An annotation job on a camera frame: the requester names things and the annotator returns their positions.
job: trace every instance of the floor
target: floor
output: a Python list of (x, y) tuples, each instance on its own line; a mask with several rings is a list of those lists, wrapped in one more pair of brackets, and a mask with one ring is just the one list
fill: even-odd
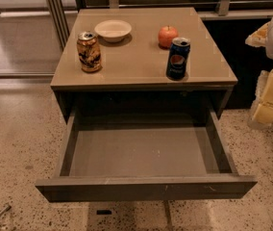
[[(54, 71), (60, 55), (48, 15), (0, 15), (0, 72)], [(65, 131), (49, 80), (0, 80), (0, 211), (12, 206), (0, 230), (273, 230), (273, 125), (251, 130), (248, 115), (226, 110), (221, 131), (239, 174), (258, 184), (238, 200), (170, 201), (170, 221), (159, 201), (49, 203), (35, 182), (52, 177)]]

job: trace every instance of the red apple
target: red apple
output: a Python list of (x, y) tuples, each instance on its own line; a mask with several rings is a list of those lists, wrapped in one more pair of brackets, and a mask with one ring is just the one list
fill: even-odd
[(172, 40), (178, 36), (178, 32), (175, 27), (164, 26), (161, 27), (158, 33), (159, 45), (163, 48), (170, 48)]

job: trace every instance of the blue soda can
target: blue soda can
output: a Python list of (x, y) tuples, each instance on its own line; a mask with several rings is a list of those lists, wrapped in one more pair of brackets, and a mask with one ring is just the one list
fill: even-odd
[(186, 62), (190, 52), (190, 40), (174, 38), (169, 49), (166, 76), (172, 80), (183, 79), (186, 75)]

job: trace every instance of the white bowl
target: white bowl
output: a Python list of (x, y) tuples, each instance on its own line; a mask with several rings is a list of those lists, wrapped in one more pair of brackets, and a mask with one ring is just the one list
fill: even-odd
[(106, 20), (95, 27), (95, 32), (107, 42), (120, 42), (131, 32), (131, 25), (123, 20)]

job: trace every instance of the concrete floor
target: concrete floor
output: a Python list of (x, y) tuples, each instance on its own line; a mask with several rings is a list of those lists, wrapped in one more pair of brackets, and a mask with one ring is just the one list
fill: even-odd
[[(0, 72), (54, 71), (60, 55), (49, 16), (0, 16)], [(248, 115), (227, 110), (220, 123), (238, 172), (258, 184), (239, 200), (170, 201), (173, 230), (273, 230), (273, 125), (251, 130)], [(0, 210), (12, 206), (0, 230), (171, 230), (159, 201), (48, 203), (35, 182), (52, 177), (64, 131), (48, 80), (0, 80)]]

